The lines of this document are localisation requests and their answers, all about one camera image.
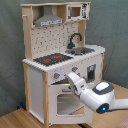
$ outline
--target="pegboard backsplash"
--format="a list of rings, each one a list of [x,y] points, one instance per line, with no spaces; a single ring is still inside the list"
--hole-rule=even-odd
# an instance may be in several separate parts
[[[66,50],[71,35],[78,33],[78,25],[79,22],[73,22],[33,28],[31,31],[33,59]],[[77,35],[73,38],[73,43],[78,46]]]

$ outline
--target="toy sink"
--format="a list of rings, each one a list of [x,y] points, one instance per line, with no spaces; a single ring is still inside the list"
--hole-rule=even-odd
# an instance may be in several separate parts
[[[86,47],[77,47],[77,48],[73,48],[73,49],[68,49],[65,52],[68,54],[73,54],[73,55],[83,55],[83,54],[87,54],[90,52],[95,52],[95,50],[86,48]]]

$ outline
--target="control knob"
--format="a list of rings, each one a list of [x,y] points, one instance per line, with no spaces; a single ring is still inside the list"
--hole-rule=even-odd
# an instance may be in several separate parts
[[[55,79],[58,79],[59,77],[60,77],[60,74],[58,74],[58,73],[55,73],[55,74],[54,74],[54,78],[55,78]]]
[[[75,72],[78,68],[77,67],[73,67],[72,71]]]

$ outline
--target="oven door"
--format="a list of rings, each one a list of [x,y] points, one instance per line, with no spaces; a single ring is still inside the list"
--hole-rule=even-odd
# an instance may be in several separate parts
[[[49,123],[77,124],[91,123],[92,111],[72,95],[69,84],[50,85]]]

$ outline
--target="door handle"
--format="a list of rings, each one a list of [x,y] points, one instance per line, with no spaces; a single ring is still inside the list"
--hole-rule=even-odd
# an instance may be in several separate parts
[[[68,16],[68,19],[71,19],[71,17],[72,17],[72,7],[68,7],[68,10],[69,10],[69,12],[70,12],[70,15]]]

